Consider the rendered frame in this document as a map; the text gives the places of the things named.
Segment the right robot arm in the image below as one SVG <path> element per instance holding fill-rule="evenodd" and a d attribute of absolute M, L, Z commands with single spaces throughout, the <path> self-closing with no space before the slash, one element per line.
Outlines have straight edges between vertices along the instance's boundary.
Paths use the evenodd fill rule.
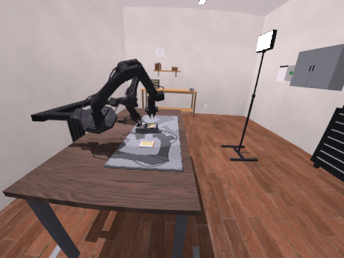
<path fill-rule="evenodd" d="M 143 66 L 139 62 L 127 63 L 115 69 L 110 81 L 99 91 L 97 95 L 90 98 L 90 113 L 91 120 L 86 128 L 90 130 L 97 130 L 107 114 L 109 107 L 105 106 L 108 98 L 121 86 L 125 81 L 131 80 L 137 76 L 145 89 L 148 91 L 148 104 L 155 104 L 155 102 L 164 100 L 164 93 L 157 92 L 152 82 L 149 80 L 144 71 Z"/>

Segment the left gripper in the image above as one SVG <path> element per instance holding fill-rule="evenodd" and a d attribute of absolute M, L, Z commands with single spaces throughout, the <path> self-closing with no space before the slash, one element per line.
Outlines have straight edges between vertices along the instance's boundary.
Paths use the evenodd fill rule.
<path fill-rule="evenodd" d="M 134 121 L 134 122 L 136 122 L 137 124 L 139 124 L 139 125 L 142 125 L 142 121 L 141 121 L 141 116 L 139 115 L 139 113 L 137 113 L 137 111 L 135 110 L 135 108 L 133 109 L 133 110 L 131 110 L 131 111 L 129 111 L 129 113 L 130 113 L 130 115 L 132 116 L 130 116 L 130 118 Z M 128 116 L 128 117 L 129 117 Z M 133 119 L 134 118 L 134 119 Z M 140 123 L 137 121 L 138 119 L 140 119 Z"/>

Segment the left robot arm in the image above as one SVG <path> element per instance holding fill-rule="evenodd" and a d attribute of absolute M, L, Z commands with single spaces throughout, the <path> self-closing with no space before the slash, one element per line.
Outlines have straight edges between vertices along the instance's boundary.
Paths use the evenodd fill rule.
<path fill-rule="evenodd" d="M 131 95 L 130 97 L 127 97 L 126 98 L 126 101 L 129 101 L 128 104 L 125 106 L 127 108 L 128 111 L 131 111 L 133 110 L 133 108 L 135 107 L 135 103 L 137 102 L 137 88 L 138 88 L 138 83 L 139 83 L 139 79 L 135 76 L 133 79 L 132 79 L 132 87 L 130 86 L 130 88 L 128 88 L 127 92 L 126 92 L 126 95 Z M 130 90 L 130 91 L 129 91 Z M 134 91 L 134 93 L 133 93 Z M 128 93 L 129 92 L 129 93 Z M 133 93 L 133 94 L 132 94 Z M 134 102 L 135 101 L 135 102 Z M 125 125 L 127 123 L 128 119 L 125 119 L 123 124 Z"/>

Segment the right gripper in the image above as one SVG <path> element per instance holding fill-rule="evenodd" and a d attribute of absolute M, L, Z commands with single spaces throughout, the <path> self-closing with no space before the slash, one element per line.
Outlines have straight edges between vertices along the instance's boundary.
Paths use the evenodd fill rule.
<path fill-rule="evenodd" d="M 156 107 L 156 103 L 155 104 L 148 104 L 148 106 L 145 107 L 145 112 L 147 112 L 148 116 L 151 119 L 151 114 L 153 114 L 153 118 L 156 115 L 156 112 L 158 112 L 158 107 Z"/>

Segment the white gel cassette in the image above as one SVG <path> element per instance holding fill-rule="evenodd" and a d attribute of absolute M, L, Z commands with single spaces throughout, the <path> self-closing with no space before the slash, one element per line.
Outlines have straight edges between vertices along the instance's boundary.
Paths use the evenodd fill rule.
<path fill-rule="evenodd" d="M 150 128 L 156 127 L 157 128 L 157 123 L 148 123 L 148 127 L 150 127 Z"/>

